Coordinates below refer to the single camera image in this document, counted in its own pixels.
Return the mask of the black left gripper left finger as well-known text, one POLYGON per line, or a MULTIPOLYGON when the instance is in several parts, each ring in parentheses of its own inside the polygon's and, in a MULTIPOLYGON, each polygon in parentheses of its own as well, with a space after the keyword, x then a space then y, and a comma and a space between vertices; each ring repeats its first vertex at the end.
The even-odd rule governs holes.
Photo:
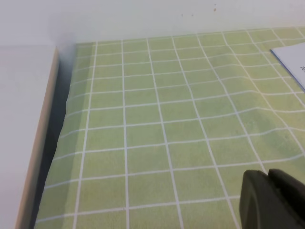
POLYGON ((287 201, 259 170, 244 172, 239 213, 243 229, 295 228, 295 218, 287 201))

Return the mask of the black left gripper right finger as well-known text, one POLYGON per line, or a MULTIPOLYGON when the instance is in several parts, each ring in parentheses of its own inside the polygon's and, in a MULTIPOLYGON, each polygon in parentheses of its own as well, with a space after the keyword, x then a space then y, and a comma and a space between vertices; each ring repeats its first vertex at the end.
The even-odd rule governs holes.
POLYGON ((305 228, 305 185, 280 169, 270 169, 268 177, 273 182, 280 196, 284 198, 290 216, 302 228, 305 228))

